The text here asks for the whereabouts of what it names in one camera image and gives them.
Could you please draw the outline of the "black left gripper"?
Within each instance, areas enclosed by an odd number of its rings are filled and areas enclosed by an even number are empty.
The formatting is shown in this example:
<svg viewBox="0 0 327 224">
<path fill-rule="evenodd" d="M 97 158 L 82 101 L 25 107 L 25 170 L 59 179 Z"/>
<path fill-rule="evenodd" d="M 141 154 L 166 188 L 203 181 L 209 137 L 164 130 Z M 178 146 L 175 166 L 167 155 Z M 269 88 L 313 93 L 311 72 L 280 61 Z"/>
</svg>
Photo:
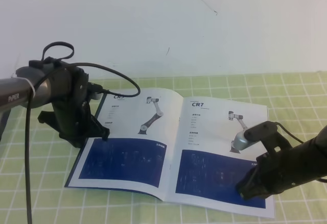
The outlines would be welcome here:
<svg viewBox="0 0 327 224">
<path fill-rule="evenodd" d="M 67 71 L 71 77 L 68 94 L 52 102 L 54 111 L 42 111 L 38 121 L 57 131 L 61 139 L 75 148 L 84 146 L 85 136 L 107 140 L 110 129 L 102 126 L 90 113 L 86 98 L 88 74 L 79 67 L 69 67 Z"/>
</svg>

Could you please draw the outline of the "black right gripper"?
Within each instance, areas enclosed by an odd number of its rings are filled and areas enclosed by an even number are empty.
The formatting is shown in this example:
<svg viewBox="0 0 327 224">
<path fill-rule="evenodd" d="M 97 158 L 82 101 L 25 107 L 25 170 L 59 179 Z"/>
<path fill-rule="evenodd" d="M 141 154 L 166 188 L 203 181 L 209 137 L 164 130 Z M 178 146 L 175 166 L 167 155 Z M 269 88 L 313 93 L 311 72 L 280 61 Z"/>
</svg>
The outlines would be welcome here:
<svg viewBox="0 0 327 224">
<path fill-rule="evenodd" d="M 236 184 L 244 200 L 268 198 L 307 182 L 307 144 L 292 147 L 288 142 L 264 143 L 267 152 Z"/>
</svg>

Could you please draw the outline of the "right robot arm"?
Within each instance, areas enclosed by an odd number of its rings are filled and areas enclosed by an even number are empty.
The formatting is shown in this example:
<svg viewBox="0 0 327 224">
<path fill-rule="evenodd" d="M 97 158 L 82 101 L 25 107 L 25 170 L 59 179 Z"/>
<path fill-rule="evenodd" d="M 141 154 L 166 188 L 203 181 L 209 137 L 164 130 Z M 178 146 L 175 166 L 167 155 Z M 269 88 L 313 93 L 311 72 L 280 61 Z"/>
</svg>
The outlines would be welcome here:
<svg viewBox="0 0 327 224">
<path fill-rule="evenodd" d="M 233 146 L 241 151 L 261 142 L 266 152 L 236 185 L 240 196 L 268 198 L 285 190 L 326 176 L 326 128 L 309 141 L 293 147 L 277 128 L 278 122 L 266 121 L 237 133 Z"/>
</svg>

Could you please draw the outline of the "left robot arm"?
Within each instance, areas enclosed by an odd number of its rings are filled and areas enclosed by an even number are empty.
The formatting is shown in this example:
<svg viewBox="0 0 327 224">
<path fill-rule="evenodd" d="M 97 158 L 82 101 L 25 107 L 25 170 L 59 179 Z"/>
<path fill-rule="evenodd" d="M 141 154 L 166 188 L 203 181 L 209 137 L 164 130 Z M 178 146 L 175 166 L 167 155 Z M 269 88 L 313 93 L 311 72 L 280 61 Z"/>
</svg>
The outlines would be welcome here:
<svg viewBox="0 0 327 224">
<path fill-rule="evenodd" d="M 79 67 L 59 70 L 55 64 L 22 67 L 15 78 L 1 80 L 1 111 L 16 106 L 31 108 L 52 104 L 52 112 L 41 112 L 40 123 L 58 132 L 59 137 L 76 148 L 82 148 L 88 138 L 107 139 L 110 130 L 91 114 L 89 102 L 96 88 L 88 74 Z"/>
</svg>

